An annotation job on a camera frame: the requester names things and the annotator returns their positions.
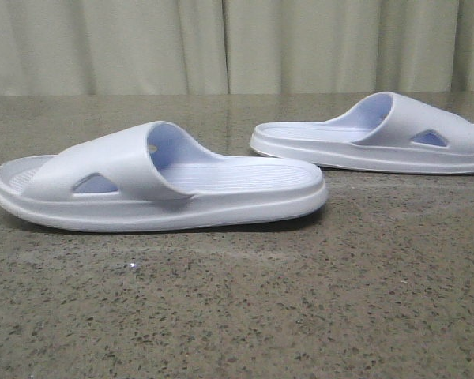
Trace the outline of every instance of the curtain fold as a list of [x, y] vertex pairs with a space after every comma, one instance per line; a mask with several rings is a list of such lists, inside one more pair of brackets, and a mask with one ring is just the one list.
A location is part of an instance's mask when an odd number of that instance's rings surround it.
[[474, 0], [0, 0], [0, 95], [474, 90]]

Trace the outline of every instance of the slide sandal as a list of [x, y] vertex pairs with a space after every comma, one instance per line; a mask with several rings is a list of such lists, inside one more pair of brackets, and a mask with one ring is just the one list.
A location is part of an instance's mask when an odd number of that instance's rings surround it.
[[74, 231], [164, 231], [290, 219], [326, 201], [313, 164], [222, 156], [170, 122], [150, 122], [57, 156], [0, 166], [0, 205]]
[[474, 172], [474, 124], [393, 92], [359, 101], [326, 122], [258, 125], [251, 148], [319, 166], [415, 174]]

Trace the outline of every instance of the speckled stone surface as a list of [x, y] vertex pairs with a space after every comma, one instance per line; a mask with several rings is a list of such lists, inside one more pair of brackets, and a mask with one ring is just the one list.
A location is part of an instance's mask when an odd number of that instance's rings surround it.
[[[474, 92], [416, 98], [474, 122]], [[164, 119], [250, 155], [254, 126], [363, 94], [0, 97], [0, 163]], [[95, 235], [0, 209], [2, 378], [474, 378], [474, 175], [325, 171], [298, 220]]]

